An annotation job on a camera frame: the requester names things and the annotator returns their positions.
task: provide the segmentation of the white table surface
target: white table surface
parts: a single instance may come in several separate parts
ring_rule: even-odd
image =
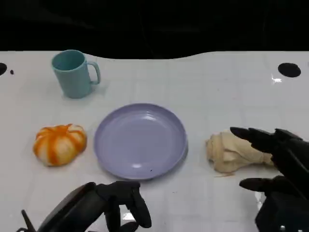
[[[142,182],[141,193],[153,220],[147,231],[257,231],[254,194],[241,189],[239,181],[273,177],[278,172],[252,166],[235,176],[218,178],[220,174],[206,160],[205,140],[230,126],[270,131],[278,127],[309,139],[308,52],[205,53],[172,60],[87,55],[99,64],[103,80],[93,94],[80,100],[63,97],[50,67],[55,53],[0,53],[0,62],[8,66],[0,76],[2,231],[25,226],[21,209],[26,209],[37,229],[74,188],[88,181],[108,184],[117,180],[100,169],[93,135],[108,113],[134,102],[152,102],[173,111],[184,123],[189,139],[182,166]],[[296,63],[301,75],[295,79],[282,76],[277,70],[282,62]],[[32,153],[36,132],[44,126],[68,123],[87,131],[85,152],[70,165],[43,166]],[[107,232],[104,216],[89,229]]]

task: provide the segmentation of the mug handle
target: mug handle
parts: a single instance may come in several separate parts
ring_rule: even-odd
[[[100,68],[98,67],[98,64],[93,62],[93,61],[88,61],[87,65],[92,65],[95,68],[95,70],[97,72],[97,77],[98,77],[97,81],[91,81],[90,84],[92,84],[92,85],[100,84],[100,82],[101,82],[101,73],[100,73]]]

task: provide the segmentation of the orange and white pumpkin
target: orange and white pumpkin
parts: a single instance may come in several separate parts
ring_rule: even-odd
[[[74,124],[44,127],[36,135],[34,154],[47,166],[71,162],[87,145],[87,135]]]

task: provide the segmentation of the light blue mug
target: light blue mug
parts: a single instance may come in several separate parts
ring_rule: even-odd
[[[97,72],[97,81],[91,81],[88,65]],[[77,50],[66,50],[55,55],[52,67],[60,83],[63,93],[69,98],[82,98],[91,93],[92,86],[101,81],[98,64],[87,61],[84,54]]]

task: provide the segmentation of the table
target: table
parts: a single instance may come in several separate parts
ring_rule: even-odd
[[[0,76],[1,229],[24,226],[26,209],[37,229],[71,190],[88,181],[111,183],[93,151],[99,122],[112,110],[134,102],[152,102],[173,111],[184,123],[189,152],[167,175],[144,181],[141,193],[153,219],[148,232],[255,232],[254,193],[238,183],[246,177],[273,177],[276,170],[251,166],[218,177],[206,160],[205,140],[230,126],[273,131],[284,128],[309,139],[308,52],[205,53],[172,60],[96,61],[102,84],[80,100],[62,96],[50,67],[56,52],[1,52],[8,71]],[[283,62],[296,63],[297,78],[282,76]],[[70,165],[46,168],[32,153],[43,126],[79,124],[88,146]],[[106,232],[104,216],[90,228]]]

